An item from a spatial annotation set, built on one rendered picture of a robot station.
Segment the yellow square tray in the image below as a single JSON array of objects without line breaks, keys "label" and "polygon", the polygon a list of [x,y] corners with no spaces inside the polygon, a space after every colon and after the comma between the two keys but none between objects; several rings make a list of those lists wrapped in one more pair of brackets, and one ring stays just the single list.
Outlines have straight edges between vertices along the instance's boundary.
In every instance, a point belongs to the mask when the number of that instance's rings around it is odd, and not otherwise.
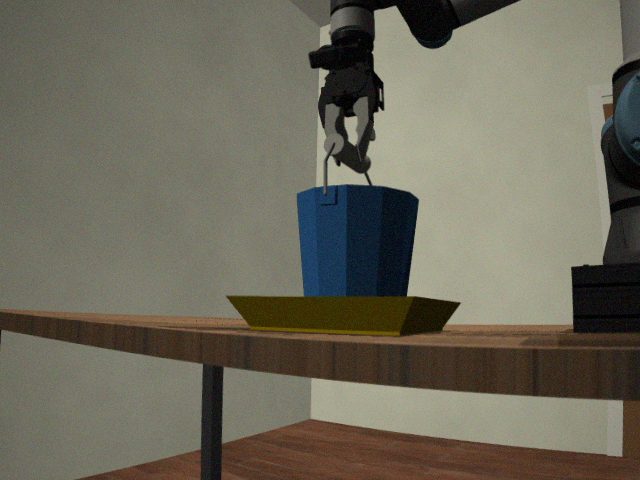
[{"label": "yellow square tray", "polygon": [[416,296],[226,296],[254,330],[409,335],[443,331],[461,302]]}]

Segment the blue pail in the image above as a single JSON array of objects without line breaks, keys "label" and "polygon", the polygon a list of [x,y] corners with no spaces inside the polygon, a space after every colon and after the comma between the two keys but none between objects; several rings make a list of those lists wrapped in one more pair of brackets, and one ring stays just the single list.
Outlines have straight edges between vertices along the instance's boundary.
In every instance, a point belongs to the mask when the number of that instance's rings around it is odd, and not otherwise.
[{"label": "blue pail", "polygon": [[[419,199],[371,186],[370,158],[340,134],[324,150],[324,186],[297,193],[304,297],[407,296]],[[330,155],[369,185],[327,186]]]}]

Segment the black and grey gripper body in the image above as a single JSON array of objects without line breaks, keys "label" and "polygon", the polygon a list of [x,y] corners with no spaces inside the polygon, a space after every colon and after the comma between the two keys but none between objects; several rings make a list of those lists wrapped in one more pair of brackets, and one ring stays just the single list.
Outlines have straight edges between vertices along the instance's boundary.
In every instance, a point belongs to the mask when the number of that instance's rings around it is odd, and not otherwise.
[{"label": "black and grey gripper body", "polygon": [[[378,112],[378,106],[384,111],[384,84],[374,72],[374,58],[371,53],[374,49],[373,37],[362,30],[344,30],[332,37],[331,45],[361,46],[363,50],[363,62],[339,65],[334,70],[329,70],[329,74],[324,78],[325,92],[331,97],[336,97],[337,107],[344,109],[345,117],[356,116],[353,105],[360,98],[359,92],[365,87],[369,76],[375,79],[375,87],[379,93],[379,103],[375,112]],[[380,100],[380,89],[382,100]]]}]

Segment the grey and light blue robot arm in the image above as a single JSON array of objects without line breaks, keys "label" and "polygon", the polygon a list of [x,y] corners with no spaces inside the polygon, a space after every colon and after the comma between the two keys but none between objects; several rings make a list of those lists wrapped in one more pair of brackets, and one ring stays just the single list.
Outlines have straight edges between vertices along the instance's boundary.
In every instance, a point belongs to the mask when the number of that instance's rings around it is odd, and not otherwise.
[{"label": "grey and light blue robot arm", "polygon": [[[329,35],[356,29],[375,40],[374,11],[396,6],[416,40],[436,49],[454,29],[518,1],[331,0]],[[620,0],[620,13],[623,63],[612,76],[613,116],[601,130],[611,215],[603,265],[640,262],[640,0]],[[364,61],[362,47],[324,45],[308,55],[313,69]]]}]

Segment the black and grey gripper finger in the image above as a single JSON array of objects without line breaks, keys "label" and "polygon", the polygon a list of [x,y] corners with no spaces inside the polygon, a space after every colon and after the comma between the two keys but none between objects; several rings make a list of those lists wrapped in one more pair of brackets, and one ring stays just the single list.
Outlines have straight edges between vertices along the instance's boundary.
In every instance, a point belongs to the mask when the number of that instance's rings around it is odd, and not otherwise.
[{"label": "black and grey gripper finger", "polygon": [[[318,102],[318,111],[326,138],[332,133],[339,133],[348,140],[348,134],[344,125],[342,107],[337,107],[336,97],[331,97],[321,87],[321,95]],[[343,110],[344,111],[344,110]]]},{"label": "black and grey gripper finger", "polygon": [[373,77],[367,77],[367,83],[359,93],[360,98],[353,105],[353,112],[356,114],[358,119],[356,127],[358,139],[355,146],[359,163],[361,164],[367,154],[370,141],[375,141],[376,139],[375,130],[373,128],[373,114],[378,105],[379,93],[375,87],[375,79]]}]

